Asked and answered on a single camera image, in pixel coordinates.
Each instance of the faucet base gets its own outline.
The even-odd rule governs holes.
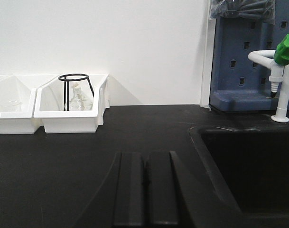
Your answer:
[[[288,117],[277,117],[276,115],[273,115],[272,120],[279,122],[279,123],[287,123],[289,122],[289,118]]]

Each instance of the black countertop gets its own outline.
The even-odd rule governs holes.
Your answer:
[[[0,228],[71,227],[98,190],[116,152],[176,151],[203,166],[189,129],[204,125],[289,130],[274,111],[223,113],[197,105],[112,106],[96,133],[0,135]]]

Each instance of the pegboard hole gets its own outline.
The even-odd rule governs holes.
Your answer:
[[[250,29],[255,29],[256,28],[256,22],[250,22]]]
[[[231,60],[231,68],[234,69],[236,67],[237,61],[235,59]]]
[[[244,85],[244,77],[239,78],[239,86],[243,86]]]
[[[261,81],[260,81],[260,84],[262,84],[262,85],[266,84],[266,80],[267,80],[267,78],[262,77]]]
[[[267,49],[271,49],[273,45],[273,41],[267,41]]]
[[[243,48],[244,48],[245,50],[247,50],[247,49],[249,49],[249,47],[250,47],[249,41],[245,41]]]
[[[280,29],[286,29],[287,25],[288,25],[288,22],[286,20],[283,20],[280,24]]]

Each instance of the black sink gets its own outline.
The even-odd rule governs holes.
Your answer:
[[[218,197],[268,227],[289,227],[289,131],[191,130]]]

